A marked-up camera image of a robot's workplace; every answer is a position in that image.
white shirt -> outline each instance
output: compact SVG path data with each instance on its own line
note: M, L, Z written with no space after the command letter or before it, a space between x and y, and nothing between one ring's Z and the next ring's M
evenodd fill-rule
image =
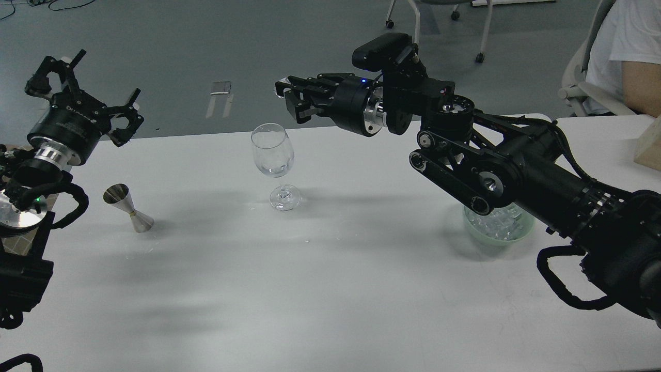
M661 64L661 0L615 2L590 50L586 81L624 101L622 61ZM588 113L608 112L591 99L584 105Z

office chair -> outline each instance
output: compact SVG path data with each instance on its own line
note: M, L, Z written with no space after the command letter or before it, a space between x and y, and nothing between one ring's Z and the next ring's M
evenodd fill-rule
M635 115L623 102L603 89L585 81L590 62L590 50L597 32L612 8L615 0L602 0L590 26L590 32L567 65L562 79L562 88L558 91L561 99L566 99L574 109L576 116L588 116L583 102L589 97L604 106L615 115Z
M395 23L393 22L392 19L390 19L390 16L393 14L393 8L395 7L395 2L397 0L393 0L392 3L390 4L390 9L388 9L388 15L385 17L385 26L387 28L393 28L395 26ZM454 8L452 9L452 15L450 18L452 18L453 21L456 21L459 19L459 11L457 10L459 8L459 4L461 3L471 3L473 0L408 0L408 3L411 5L411 8L413 8L413 11L415 12L415 34L413 36L413 42L418 44L418 40L420 39L420 9L418 9L417 3L425 3L425 4L431 4L431 5L451 5L454 4ZM486 38L489 35L489 26L491 25L491 14L493 12L493 6L491 4L491 0L486 0L486 5L488 7L488 14L486 16L486 21L485 21L485 29L482 33L482 44L480 45L480 52L477 54L477 57L475 57L475 61L478 63L482 63L485 60L485 50L486 50Z

glass base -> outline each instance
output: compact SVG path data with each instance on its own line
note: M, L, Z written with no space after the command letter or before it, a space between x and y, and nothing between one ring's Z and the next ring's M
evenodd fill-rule
M281 211L294 209L301 202L301 192L296 186L283 185L271 193L271 205Z

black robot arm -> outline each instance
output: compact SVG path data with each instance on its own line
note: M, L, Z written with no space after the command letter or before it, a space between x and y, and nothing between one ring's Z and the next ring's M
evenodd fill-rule
M537 265L569 305L602 309L619 303L661 327L661 195L634 193L590 177L574 161L555 122L488 115L454 94L451 81L429 78L405 34L382 35L356 49L355 67L380 71L383 81L354 74L290 76L276 83L297 122L327 116L354 133L381 128L402 134L421 117L410 156L415 170L478 214L516 202L544 222L549 233L571 238L567 247L542 250ZM490 142L478 128L493 130ZM564 156L574 173L555 161ZM548 259L584 256L588 279L606 296L583 301L549 269Z
M65 168L83 165L105 134L116 146L124 145L143 122L136 109L139 89L125 105L115 107L80 89L73 68L84 55L81 50L70 62L44 58L25 87L28 95L50 102L27 136L32 149L0 145L0 238L22 238L34 231L25 256L5 252L0 241L0 328L18 327L22 314L41 301L53 274L53 262L42 258L49 233L68 226L87 209L87 195ZM58 93L51 92L50 73L59 77ZM127 127L113 129L110 121L115 118L126 118ZM46 197L59 193L70 194L78 205L55 222Z

jigger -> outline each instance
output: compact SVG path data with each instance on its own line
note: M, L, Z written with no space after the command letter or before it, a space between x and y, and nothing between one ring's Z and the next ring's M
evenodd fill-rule
M103 193L103 201L128 213L131 216L131 223L136 232L145 232L154 226L153 218L137 211L133 206L131 194L128 192L128 186L123 183L110 186Z

